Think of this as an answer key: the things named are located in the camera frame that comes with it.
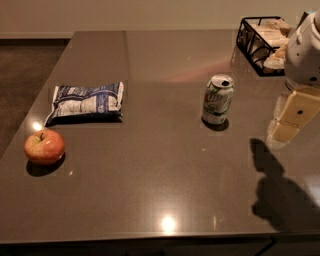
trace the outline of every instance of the apple stem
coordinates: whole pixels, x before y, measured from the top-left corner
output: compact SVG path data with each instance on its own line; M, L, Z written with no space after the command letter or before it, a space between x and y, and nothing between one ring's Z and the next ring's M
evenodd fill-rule
M42 140L43 140L42 135L43 135L43 133L41 133L40 137L37 137L37 139L38 139L39 141L42 141Z

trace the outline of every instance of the can lid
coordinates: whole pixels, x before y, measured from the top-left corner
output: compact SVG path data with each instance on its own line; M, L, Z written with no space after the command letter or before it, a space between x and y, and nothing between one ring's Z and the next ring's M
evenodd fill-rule
M216 87L225 89L234 85L233 79L230 76L223 74L214 75L211 78L211 83Z

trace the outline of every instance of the wall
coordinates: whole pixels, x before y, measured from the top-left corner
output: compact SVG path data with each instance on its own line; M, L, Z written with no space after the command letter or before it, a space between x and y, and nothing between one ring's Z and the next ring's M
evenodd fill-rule
M319 0L0 0L0 38L69 38L77 30L238 28L244 16L295 26Z

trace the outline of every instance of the aluminum can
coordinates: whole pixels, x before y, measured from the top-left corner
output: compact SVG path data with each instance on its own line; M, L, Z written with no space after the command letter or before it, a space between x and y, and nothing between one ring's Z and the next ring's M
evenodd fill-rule
M202 119L209 124L224 123L234 93L234 81L227 75L215 75L207 84Z

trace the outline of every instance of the plastic bag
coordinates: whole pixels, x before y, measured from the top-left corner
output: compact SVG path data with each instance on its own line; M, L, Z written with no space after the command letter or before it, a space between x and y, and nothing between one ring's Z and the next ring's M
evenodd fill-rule
M45 126L58 123L106 121L121 116L122 82L100 87L56 86Z

